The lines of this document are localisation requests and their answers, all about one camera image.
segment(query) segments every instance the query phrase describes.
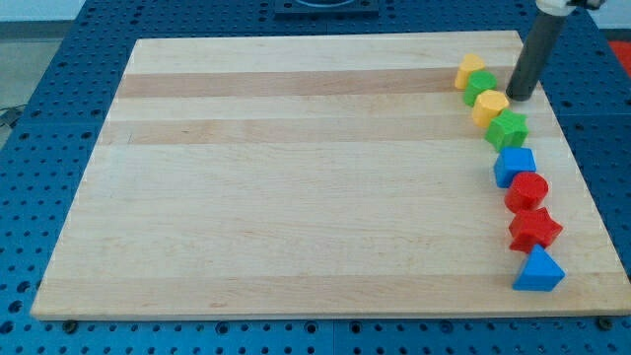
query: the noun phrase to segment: toy block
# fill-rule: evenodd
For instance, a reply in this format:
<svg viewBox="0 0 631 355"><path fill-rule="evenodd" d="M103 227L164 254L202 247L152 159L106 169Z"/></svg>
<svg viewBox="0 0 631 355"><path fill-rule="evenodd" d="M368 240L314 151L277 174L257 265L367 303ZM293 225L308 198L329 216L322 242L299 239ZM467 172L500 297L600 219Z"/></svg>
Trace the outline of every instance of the toy block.
<svg viewBox="0 0 631 355"><path fill-rule="evenodd" d="M550 292L565 277L565 271L542 247L535 246L522 263L513 289Z"/></svg>
<svg viewBox="0 0 631 355"><path fill-rule="evenodd" d="M532 151L529 148L506 147L502 149L493 166L493 171L497 186L509 187L518 173L536 172Z"/></svg>
<svg viewBox="0 0 631 355"><path fill-rule="evenodd" d="M475 98L471 116L473 122L482 128L487 128L491 120L497 117L502 109L509 106L509 100L504 93L487 90Z"/></svg>
<svg viewBox="0 0 631 355"><path fill-rule="evenodd" d="M509 248L529 253L534 246L548 248L561 234L563 226L554 222L548 210L542 207L534 211L518 211L509 231L513 236Z"/></svg>
<svg viewBox="0 0 631 355"><path fill-rule="evenodd" d="M548 193L548 183L537 173L522 172L513 178L504 203L513 213L533 210L541 204Z"/></svg>
<svg viewBox="0 0 631 355"><path fill-rule="evenodd" d="M478 95L487 90L495 90L497 87L497 79L495 76L486 70L478 70L469 75L469 81L464 89L464 95L462 99L468 106L473 107L475 99Z"/></svg>
<svg viewBox="0 0 631 355"><path fill-rule="evenodd" d="M506 108L491 120L484 139L499 153L504 147L521 147L527 136L526 115Z"/></svg>
<svg viewBox="0 0 631 355"><path fill-rule="evenodd" d="M482 58L472 53L465 54L460 66L457 68L456 81L454 82L456 89L466 89L471 73L482 69L484 69Z"/></svg>

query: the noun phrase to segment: blue pegboard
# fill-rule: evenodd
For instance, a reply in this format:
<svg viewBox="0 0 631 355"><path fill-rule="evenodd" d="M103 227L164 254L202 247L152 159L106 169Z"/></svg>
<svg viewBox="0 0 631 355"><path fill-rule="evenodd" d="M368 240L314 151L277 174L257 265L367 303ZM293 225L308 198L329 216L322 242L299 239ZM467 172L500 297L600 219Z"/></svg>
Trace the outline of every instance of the blue pegboard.
<svg viewBox="0 0 631 355"><path fill-rule="evenodd" d="M274 2L88 0L0 152L0 354L631 354L631 318L40 322L36 288L141 37L517 30L534 1L382 0L380 14L275 19ZM542 83L631 272L631 83L586 12Z"/></svg>

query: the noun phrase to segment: green block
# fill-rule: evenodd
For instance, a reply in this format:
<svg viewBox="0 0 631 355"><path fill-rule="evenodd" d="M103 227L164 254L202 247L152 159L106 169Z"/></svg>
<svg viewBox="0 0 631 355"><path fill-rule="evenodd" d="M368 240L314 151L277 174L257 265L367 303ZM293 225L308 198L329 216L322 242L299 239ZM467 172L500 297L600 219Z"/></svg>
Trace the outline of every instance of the green block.
<svg viewBox="0 0 631 355"><path fill-rule="evenodd" d="M493 118L484 139L500 152L504 147L521 147L527 136L526 115L506 108Z"/></svg>
<svg viewBox="0 0 631 355"><path fill-rule="evenodd" d="M469 81L464 89L464 103L473 107L475 98L487 90L495 90L497 87L497 79L486 70L480 70L471 73Z"/></svg>

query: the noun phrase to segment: yellow block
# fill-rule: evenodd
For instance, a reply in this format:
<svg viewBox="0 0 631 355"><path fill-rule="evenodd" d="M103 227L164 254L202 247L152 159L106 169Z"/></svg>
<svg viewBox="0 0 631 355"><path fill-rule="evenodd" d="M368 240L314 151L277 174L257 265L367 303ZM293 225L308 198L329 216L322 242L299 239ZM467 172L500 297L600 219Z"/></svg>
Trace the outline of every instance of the yellow block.
<svg viewBox="0 0 631 355"><path fill-rule="evenodd" d="M473 122L480 127L487 128L491 120L497 117L502 109L509 106L509 100L504 93L495 90L487 90L477 96L473 105Z"/></svg>
<svg viewBox="0 0 631 355"><path fill-rule="evenodd" d="M472 53L465 54L460 66L457 68L456 82L454 83L456 89L466 89L469 75L474 71L482 69L484 69L484 61L482 58Z"/></svg>

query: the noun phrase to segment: red hexagon block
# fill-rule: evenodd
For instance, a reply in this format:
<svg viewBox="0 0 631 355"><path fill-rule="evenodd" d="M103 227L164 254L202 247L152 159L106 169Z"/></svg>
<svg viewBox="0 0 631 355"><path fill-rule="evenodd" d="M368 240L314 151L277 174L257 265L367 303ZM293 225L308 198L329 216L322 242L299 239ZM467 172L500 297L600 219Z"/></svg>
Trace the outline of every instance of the red hexagon block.
<svg viewBox="0 0 631 355"><path fill-rule="evenodd" d="M511 250L530 253L535 245L547 248L563 230L563 226L554 222L548 210L543 207L534 211L520 210L509 226L513 242Z"/></svg>
<svg viewBox="0 0 631 355"><path fill-rule="evenodd" d="M519 210L532 210L541 204L548 193L548 183L541 175L531 172L519 173L513 178L504 203L513 213Z"/></svg>

